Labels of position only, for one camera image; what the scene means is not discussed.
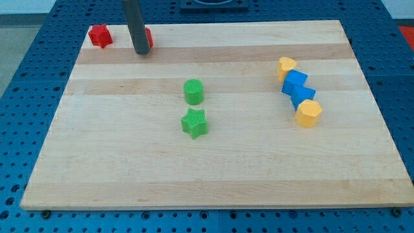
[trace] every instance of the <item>blue pegboard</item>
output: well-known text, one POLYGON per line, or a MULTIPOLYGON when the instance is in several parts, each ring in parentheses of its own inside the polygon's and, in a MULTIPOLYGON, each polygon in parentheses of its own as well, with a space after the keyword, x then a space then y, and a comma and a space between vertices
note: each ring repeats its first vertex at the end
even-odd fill
MULTIPOLYGON (((414 179, 413 53, 380 0, 250 0, 248 11, 180 12, 141 0, 146 23, 339 19, 414 179)), ((40 212, 19 207, 89 25, 125 24, 118 0, 57 0, 0 99, 0 232, 414 232, 414 208, 40 212)))

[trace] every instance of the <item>table surface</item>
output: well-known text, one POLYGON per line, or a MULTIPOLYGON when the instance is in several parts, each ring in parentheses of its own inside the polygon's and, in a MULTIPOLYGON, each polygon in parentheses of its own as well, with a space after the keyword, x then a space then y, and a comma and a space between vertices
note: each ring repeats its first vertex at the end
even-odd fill
POLYGON ((412 185, 339 21, 148 25, 147 56, 127 27, 89 36, 50 126, 28 210, 410 206, 412 185), (323 106, 297 125, 278 58, 298 62, 323 106), (204 102, 184 101, 190 78, 204 102), (180 118, 205 109, 192 140, 180 118))
MULTIPOLYGON (((402 160, 414 178, 413 53, 380 0, 253 0, 247 11, 180 12, 141 0, 146 23, 339 19, 402 160)), ((125 24, 119 1, 57 0, 0 100, 0 231, 409 232, 413 208, 60 212, 48 219, 19 202, 89 25, 125 24)))

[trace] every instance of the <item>toy block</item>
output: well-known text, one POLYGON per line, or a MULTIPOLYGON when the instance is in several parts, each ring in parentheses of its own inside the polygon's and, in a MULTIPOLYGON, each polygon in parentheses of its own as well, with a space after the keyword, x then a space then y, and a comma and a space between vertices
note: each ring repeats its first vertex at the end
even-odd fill
POLYGON ((290 100, 292 101, 295 111, 298 110, 298 106, 300 103, 302 103, 302 101, 313 100, 315 93, 316 91, 314 89, 295 85, 290 96, 290 100))
POLYGON ((204 100, 202 82, 196 79, 188 80, 184 84, 184 97, 187 104, 200 104, 204 100))
POLYGON ((283 83, 285 81, 286 75, 289 71, 295 69, 296 61, 292 58, 282 57, 279 59, 278 65, 278 78, 279 82, 283 83))
POLYGON ((147 33, 149 47, 152 48, 152 47, 154 47, 154 41, 153 41, 153 36, 151 35, 151 30, 146 27, 145 31, 147 33))
POLYGON ((322 108, 317 101, 304 100, 296 110, 296 122, 303 127, 311 128, 319 120, 322 114, 322 108))
POLYGON ((181 118, 182 130, 196 139, 200 135, 207 134, 207 121, 204 110, 188 109, 187 115, 181 118))
POLYGON ((283 82, 282 92, 288 95, 292 94, 295 85, 303 85, 306 82, 308 75, 299 71, 291 70, 283 82))
POLYGON ((109 33, 106 24, 103 25, 93 25, 92 30, 88 33, 92 44, 105 48, 108 44, 112 44, 112 37, 109 33))

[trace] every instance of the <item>red block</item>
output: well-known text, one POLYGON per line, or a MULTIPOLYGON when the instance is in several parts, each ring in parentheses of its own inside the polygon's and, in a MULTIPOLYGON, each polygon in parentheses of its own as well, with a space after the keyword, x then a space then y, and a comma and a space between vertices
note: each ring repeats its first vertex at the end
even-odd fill
POLYGON ((92 30, 88 33, 88 35, 92 41, 92 44, 95 46, 105 48, 108 44, 112 43, 112 37, 106 27, 106 24, 93 25, 92 30))
POLYGON ((149 42, 149 47, 152 48, 154 46, 154 42, 153 42, 153 36, 151 35, 151 30, 149 28, 145 28, 145 31, 147 32, 147 38, 148 38, 148 42, 149 42))
POLYGON ((414 50, 414 27, 399 27, 411 49, 414 50))

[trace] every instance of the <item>green cylinder block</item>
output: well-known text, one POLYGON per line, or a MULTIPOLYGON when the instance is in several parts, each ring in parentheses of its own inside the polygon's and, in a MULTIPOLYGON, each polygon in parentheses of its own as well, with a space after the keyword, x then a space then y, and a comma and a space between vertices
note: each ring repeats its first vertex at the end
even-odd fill
POLYGON ((184 96, 187 104, 201 104, 201 102, 204 100, 204 94, 202 92, 202 82, 196 79, 188 80, 184 84, 184 96))

